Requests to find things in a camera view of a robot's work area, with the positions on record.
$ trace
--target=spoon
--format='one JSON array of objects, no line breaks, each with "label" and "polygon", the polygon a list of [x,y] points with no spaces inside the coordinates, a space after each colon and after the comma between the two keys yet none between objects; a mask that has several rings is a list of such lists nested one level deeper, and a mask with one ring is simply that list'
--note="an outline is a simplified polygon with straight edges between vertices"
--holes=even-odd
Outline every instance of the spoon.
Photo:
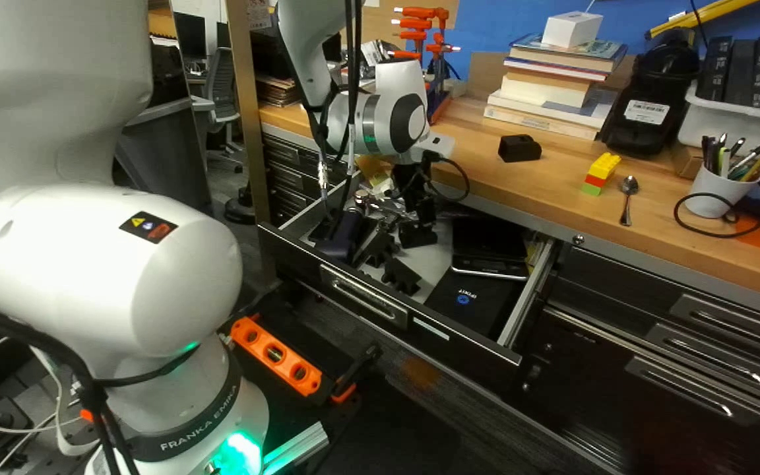
[{"label": "spoon", "polygon": [[633,219],[629,215],[629,199],[639,192],[639,180],[633,175],[624,178],[623,183],[621,183],[621,191],[627,195],[627,201],[623,204],[623,214],[621,214],[621,226],[631,226]]}]

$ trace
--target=green led light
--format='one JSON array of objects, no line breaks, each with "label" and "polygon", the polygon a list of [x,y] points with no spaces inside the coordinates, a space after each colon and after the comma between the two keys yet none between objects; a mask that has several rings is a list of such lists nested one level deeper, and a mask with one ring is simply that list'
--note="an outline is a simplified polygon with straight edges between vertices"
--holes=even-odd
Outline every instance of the green led light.
[{"label": "green led light", "polygon": [[212,462],[221,475],[259,475],[263,466],[260,447],[239,432],[224,440]]}]

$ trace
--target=wooden workbench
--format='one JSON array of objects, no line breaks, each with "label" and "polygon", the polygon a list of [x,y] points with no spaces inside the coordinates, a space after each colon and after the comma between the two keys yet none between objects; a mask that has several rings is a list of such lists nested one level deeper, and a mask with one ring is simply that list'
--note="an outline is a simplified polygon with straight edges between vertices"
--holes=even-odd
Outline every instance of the wooden workbench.
[{"label": "wooden workbench", "polygon": [[[687,195],[691,182],[672,173],[666,154],[652,162],[625,159],[603,195],[588,196],[579,189],[591,162],[607,151],[606,145],[486,120],[484,107],[473,99],[455,100],[433,128],[456,138],[452,159],[467,172],[473,195],[760,292],[760,247],[696,234],[673,220],[673,206]],[[311,136],[301,106],[265,106],[260,119]],[[497,146],[500,136],[510,133],[530,133],[544,150],[541,160],[504,163],[497,156]],[[618,186],[625,175],[635,175],[641,186],[631,201],[631,228],[618,223],[624,200]],[[434,166],[433,178],[462,187],[459,173],[446,164]],[[734,231],[720,220],[697,218],[685,207],[681,216],[709,231]]]}]

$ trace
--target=white cup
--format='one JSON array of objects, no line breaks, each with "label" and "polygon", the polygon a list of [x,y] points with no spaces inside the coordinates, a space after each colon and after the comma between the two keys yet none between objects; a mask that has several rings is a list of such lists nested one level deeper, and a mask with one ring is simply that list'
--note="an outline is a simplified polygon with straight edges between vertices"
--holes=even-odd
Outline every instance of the white cup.
[{"label": "white cup", "polygon": [[[760,178],[756,181],[735,181],[720,175],[712,174],[706,169],[705,165],[700,168],[697,177],[694,178],[694,184],[691,186],[693,193],[714,193],[728,199],[731,204],[736,204],[754,187]],[[685,207],[691,210],[691,213],[703,218],[718,218],[724,216],[729,211],[729,205],[711,196],[697,196],[685,200]]]}]

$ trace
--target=plastic bin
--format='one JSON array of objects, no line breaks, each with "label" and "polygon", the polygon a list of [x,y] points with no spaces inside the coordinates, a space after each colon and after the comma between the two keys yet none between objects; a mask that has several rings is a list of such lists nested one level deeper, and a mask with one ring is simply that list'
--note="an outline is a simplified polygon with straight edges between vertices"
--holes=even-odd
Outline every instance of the plastic bin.
[{"label": "plastic bin", "polygon": [[689,105],[685,121],[679,130],[679,142],[701,148],[703,135],[720,137],[727,133],[727,144],[734,144],[742,137],[747,138],[747,144],[738,154],[745,154],[760,145],[760,109],[700,99],[696,93],[695,82],[685,94]]}]

